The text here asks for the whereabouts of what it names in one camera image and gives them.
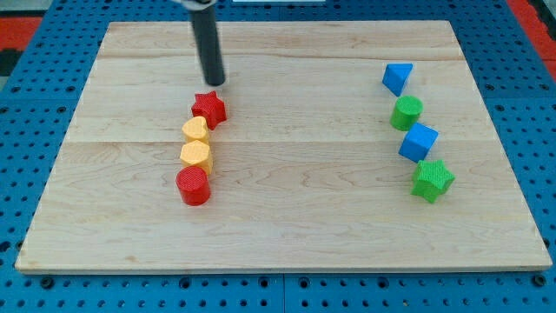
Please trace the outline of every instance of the yellow heart block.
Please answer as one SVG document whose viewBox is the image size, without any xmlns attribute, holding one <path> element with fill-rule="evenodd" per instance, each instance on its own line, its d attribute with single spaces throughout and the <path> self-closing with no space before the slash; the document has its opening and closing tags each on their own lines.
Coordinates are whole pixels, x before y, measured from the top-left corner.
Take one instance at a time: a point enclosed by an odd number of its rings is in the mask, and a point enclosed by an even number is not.
<svg viewBox="0 0 556 313">
<path fill-rule="evenodd" d="M 209 144 L 209 128 L 207 120 L 204 117 L 193 117 L 182 126 L 182 132 L 185 136 L 186 143 L 192 143 L 195 140 Z"/>
<path fill-rule="evenodd" d="M 198 166 L 202 168 L 207 175 L 212 173 L 212 154 L 210 153 L 210 146 L 199 140 L 183 145 L 180 160 L 182 160 L 184 168 L 188 166 Z"/>
</svg>

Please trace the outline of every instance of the toy block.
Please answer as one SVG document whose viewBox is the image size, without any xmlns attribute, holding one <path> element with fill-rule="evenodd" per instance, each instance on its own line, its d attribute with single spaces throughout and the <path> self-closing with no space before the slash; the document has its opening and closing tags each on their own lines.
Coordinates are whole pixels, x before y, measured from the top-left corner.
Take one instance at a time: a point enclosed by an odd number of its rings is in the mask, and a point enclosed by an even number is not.
<svg viewBox="0 0 556 313">
<path fill-rule="evenodd" d="M 413 174 L 414 187 L 411 194 L 422 196 L 434 203 L 439 195 L 443 195 L 455 180 L 455 175 L 444 165 L 444 161 L 419 161 Z"/>
<path fill-rule="evenodd" d="M 403 139 L 398 153 L 417 163 L 425 159 L 437 137 L 438 131 L 421 123 L 414 123 Z"/>
<path fill-rule="evenodd" d="M 186 143 L 198 140 L 209 144 L 209 129 L 207 128 L 207 120 L 204 117 L 193 117 L 188 120 L 183 125 L 182 132 Z"/>
<path fill-rule="evenodd" d="M 197 166 L 202 168 L 207 175 L 212 173 L 212 154 L 210 153 L 210 147 L 208 144 L 199 140 L 183 145 L 180 160 L 182 160 L 184 168 Z"/>
<path fill-rule="evenodd" d="M 396 100 L 390 124 L 397 130 L 408 131 L 420 117 L 423 102 L 414 96 L 403 96 Z"/>
<path fill-rule="evenodd" d="M 397 97 L 406 87 L 407 79 L 413 69 L 411 63 L 391 63 L 386 66 L 382 83 L 387 86 Z"/>
<path fill-rule="evenodd" d="M 177 174 L 175 184 L 182 200 L 188 205 L 201 205 L 210 198 L 207 173 L 200 167 L 189 166 Z"/>
<path fill-rule="evenodd" d="M 216 91 L 208 94 L 195 94 L 195 104 L 191 107 L 194 117 L 204 117 L 210 130 L 220 122 L 226 121 L 224 102 L 218 98 Z"/>
</svg>

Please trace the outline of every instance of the red star block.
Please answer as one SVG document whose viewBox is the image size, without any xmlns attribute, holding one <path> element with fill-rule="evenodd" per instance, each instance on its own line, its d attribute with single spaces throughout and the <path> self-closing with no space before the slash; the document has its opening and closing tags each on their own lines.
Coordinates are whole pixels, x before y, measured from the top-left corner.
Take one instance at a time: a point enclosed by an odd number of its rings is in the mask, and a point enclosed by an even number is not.
<svg viewBox="0 0 556 313">
<path fill-rule="evenodd" d="M 191 107 L 191 112 L 194 117 L 204 117 L 210 130 L 214 130 L 218 123 L 226 121 L 226 108 L 224 102 L 216 95 L 216 91 L 195 94 L 195 104 Z"/>
</svg>

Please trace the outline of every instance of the blue cube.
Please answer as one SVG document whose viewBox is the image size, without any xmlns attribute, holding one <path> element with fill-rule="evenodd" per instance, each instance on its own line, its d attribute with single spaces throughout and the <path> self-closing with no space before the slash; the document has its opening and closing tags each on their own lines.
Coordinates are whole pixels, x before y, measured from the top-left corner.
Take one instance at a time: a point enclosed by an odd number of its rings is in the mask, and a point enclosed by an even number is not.
<svg viewBox="0 0 556 313">
<path fill-rule="evenodd" d="M 421 123 L 415 123 L 403 139 L 398 153 L 417 163 L 427 157 L 437 137 L 438 131 Z"/>
<path fill-rule="evenodd" d="M 413 69 L 411 63 L 391 63 L 386 66 L 382 83 L 387 86 L 397 97 L 406 87 L 407 79 Z"/>
</svg>

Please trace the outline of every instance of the red cylinder block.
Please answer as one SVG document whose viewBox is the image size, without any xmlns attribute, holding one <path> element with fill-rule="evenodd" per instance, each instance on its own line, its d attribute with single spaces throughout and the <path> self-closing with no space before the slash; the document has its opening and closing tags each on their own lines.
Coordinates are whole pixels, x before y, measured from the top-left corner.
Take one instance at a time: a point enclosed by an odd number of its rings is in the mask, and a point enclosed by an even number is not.
<svg viewBox="0 0 556 313">
<path fill-rule="evenodd" d="M 210 198 L 210 186 L 207 173 L 199 167 L 189 166 L 175 178 L 182 200 L 188 205 L 201 205 Z"/>
</svg>

